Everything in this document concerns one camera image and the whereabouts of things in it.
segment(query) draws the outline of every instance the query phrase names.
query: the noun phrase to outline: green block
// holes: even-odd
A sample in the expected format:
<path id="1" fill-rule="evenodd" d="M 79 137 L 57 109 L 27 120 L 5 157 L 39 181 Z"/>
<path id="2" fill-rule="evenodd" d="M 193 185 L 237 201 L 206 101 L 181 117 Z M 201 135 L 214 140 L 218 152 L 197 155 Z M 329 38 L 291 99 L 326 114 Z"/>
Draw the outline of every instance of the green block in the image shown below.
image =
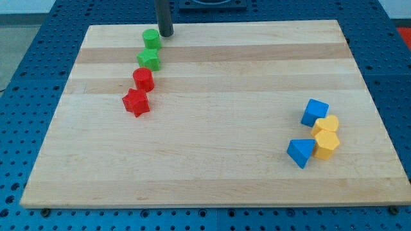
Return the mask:
<path id="1" fill-rule="evenodd" d="M 147 49 L 160 49 L 160 34 L 155 29 L 148 29 L 143 32 L 144 45 Z"/>
<path id="2" fill-rule="evenodd" d="M 160 70 L 160 59 L 156 49 L 144 48 L 143 51 L 137 55 L 137 61 L 140 67 L 147 67 L 151 71 Z"/>

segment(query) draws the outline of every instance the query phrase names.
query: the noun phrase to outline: blue cube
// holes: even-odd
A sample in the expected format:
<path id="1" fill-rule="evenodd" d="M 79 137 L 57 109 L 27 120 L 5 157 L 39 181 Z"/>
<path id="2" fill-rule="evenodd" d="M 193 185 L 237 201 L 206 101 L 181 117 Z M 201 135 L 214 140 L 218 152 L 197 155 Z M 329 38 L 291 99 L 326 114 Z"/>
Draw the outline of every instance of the blue cube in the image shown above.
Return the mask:
<path id="1" fill-rule="evenodd" d="M 314 126 L 315 121 L 318 118 L 325 118 L 327 116 L 328 104 L 320 102 L 315 99 L 310 99 L 304 115 L 302 116 L 301 123 L 307 126 Z"/>
<path id="2" fill-rule="evenodd" d="M 287 153 L 303 169 L 313 152 L 314 145 L 314 139 L 294 139 L 290 141 Z"/>

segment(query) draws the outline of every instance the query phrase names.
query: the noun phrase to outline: plastic block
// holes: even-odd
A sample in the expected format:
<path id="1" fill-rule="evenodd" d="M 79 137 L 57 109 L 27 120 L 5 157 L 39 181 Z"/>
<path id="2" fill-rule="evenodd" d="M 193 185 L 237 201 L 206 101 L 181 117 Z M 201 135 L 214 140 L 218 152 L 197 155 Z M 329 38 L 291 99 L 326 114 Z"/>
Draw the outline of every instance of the plastic block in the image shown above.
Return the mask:
<path id="1" fill-rule="evenodd" d="M 288 145 L 287 153 L 303 169 L 311 156 L 314 145 L 315 140 L 313 139 L 293 139 Z"/>
<path id="2" fill-rule="evenodd" d="M 308 101 L 304 115 L 302 116 L 301 123 L 307 126 L 314 126 L 315 121 L 318 118 L 324 118 L 327 115 L 328 104 L 310 99 Z"/>
<path id="3" fill-rule="evenodd" d="M 143 89 L 145 92 L 150 92 L 154 89 L 153 74 L 149 68 L 140 67 L 133 72 L 133 79 L 137 89 Z"/>
<path id="4" fill-rule="evenodd" d="M 127 112 L 133 112 L 136 117 L 150 111 L 147 94 L 143 89 L 129 89 L 128 94 L 123 97 L 124 107 Z"/>
<path id="5" fill-rule="evenodd" d="M 147 49 L 160 49 L 160 34 L 155 29 L 148 29 L 143 32 L 144 45 Z"/>
<path id="6" fill-rule="evenodd" d="M 137 55 L 137 61 L 140 67 L 147 67 L 151 71 L 160 70 L 160 59 L 156 49 L 144 48 L 143 51 Z"/>
<path id="7" fill-rule="evenodd" d="M 336 132 L 339 125 L 340 122 L 338 121 L 338 117 L 335 115 L 329 115 L 325 118 L 318 118 L 315 121 L 313 129 L 311 129 L 311 135 L 315 136 L 321 130 Z"/>
<path id="8" fill-rule="evenodd" d="M 313 155 L 315 158 L 322 160 L 328 160 L 333 155 L 335 149 L 340 145 L 340 140 L 335 132 L 321 130 L 314 138 L 315 146 Z"/>

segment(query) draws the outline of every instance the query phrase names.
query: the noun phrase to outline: blue triangular prism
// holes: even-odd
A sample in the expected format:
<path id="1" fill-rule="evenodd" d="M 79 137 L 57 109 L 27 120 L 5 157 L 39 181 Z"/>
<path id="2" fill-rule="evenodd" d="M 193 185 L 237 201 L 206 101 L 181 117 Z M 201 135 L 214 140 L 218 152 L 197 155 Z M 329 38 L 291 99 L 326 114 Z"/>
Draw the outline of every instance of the blue triangular prism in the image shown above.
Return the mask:
<path id="1" fill-rule="evenodd" d="M 311 156 L 315 145 L 315 139 L 295 139 L 291 140 L 291 145 L 294 145 L 295 148 L 306 158 Z"/>

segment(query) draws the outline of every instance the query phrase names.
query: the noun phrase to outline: wooden board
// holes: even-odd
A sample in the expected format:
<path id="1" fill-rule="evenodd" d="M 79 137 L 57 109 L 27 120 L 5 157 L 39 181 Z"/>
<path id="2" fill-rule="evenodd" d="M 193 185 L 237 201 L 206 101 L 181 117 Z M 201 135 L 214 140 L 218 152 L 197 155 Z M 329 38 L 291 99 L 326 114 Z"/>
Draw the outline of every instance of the wooden board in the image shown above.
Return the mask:
<path id="1" fill-rule="evenodd" d="M 411 186 L 337 21 L 176 24 L 151 112 L 121 98 L 141 34 L 91 26 L 21 204 L 27 208 L 311 207 L 411 202 Z M 310 98 L 341 146 L 305 169 L 287 155 Z"/>

